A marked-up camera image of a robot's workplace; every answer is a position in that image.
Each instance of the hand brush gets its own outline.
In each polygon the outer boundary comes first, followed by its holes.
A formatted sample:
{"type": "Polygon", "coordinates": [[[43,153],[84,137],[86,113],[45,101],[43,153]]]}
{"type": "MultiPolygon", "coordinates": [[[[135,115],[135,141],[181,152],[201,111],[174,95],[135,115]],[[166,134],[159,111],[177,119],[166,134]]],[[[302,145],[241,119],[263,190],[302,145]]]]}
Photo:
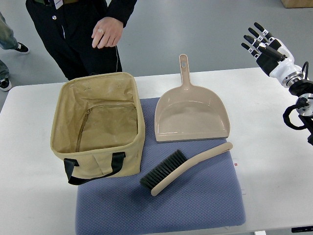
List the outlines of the hand brush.
{"type": "Polygon", "coordinates": [[[226,142],[190,159],[187,159],[180,150],[177,150],[142,177],[140,183],[151,190],[152,196],[157,196],[163,189],[189,168],[204,160],[224,153],[232,149],[232,147],[232,143],[226,142]]]}

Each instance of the black cable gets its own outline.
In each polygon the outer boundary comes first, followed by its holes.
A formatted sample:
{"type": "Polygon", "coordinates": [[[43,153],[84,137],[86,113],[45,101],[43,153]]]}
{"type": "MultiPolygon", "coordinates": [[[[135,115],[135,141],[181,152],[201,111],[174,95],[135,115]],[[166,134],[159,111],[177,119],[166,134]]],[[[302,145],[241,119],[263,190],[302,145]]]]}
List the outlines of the black cable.
{"type": "Polygon", "coordinates": [[[309,62],[308,61],[306,61],[305,63],[304,63],[304,65],[303,65],[303,67],[302,67],[302,72],[304,71],[304,69],[305,69],[305,77],[304,77],[304,79],[308,79],[308,73],[309,73],[309,62]]]}
{"type": "Polygon", "coordinates": [[[290,118],[289,118],[289,115],[291,114],[291,112],[294,110],[294,109],[300,109],[300,108],[303,108],[305,106],[308,106],[309,104],[307,103],[307,99],[306,98],[300,98],[298,99],[297,103],[294,104],[294,105],[291,105],[290,107],[288,107],[284,114],[283,114],[283,119],[284,119],[284,123],[294,129],[294,130],[304,130],[306,129],[306,126],[303,125],[303,126],[295,126],[291,123],[290,121],[290,118]]]}

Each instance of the cardboard box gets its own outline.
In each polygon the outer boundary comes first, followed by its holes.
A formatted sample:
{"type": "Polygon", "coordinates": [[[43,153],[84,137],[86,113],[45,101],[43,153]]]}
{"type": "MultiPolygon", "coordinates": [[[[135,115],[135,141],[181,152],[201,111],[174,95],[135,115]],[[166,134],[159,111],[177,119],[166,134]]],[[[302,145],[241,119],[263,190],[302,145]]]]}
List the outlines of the cardboard box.
{"type": "Polygon", "coordinates": [[[313,7],[313,0],[281,0],[286,8],[313,7]]]}

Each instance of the beige fabric bin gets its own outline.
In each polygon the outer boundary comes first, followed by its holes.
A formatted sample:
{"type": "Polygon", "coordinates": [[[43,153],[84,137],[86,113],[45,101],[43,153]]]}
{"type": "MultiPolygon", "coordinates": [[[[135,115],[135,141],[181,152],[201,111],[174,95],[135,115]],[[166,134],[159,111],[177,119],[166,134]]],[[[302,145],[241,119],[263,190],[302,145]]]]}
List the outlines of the beige fabric bin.
{"type": "Polygon", "coordinates": [[[145,123],[134,77],[125,72],[76,78],[63,85],[51,149],[68,182],[137,174],[145,123]]]}

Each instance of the blue cushion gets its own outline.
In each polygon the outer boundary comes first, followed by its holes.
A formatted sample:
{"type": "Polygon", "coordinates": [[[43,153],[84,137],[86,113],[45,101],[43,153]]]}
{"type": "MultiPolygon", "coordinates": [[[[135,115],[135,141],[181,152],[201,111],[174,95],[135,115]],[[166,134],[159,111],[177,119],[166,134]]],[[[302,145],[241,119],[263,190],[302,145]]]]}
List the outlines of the blue cushion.
{"type": "Polygon", "coordinates": [[[154,112],[158,98],[142,99],[146,123],[141,172],[102,178],[78,187],[77,235],[140,235],[242,225],[245,210],[230,152],[205,160],[158,196],[139,183],[151,169],[180,149],[187,158],[222,140],[157,143],[154,112]]]}

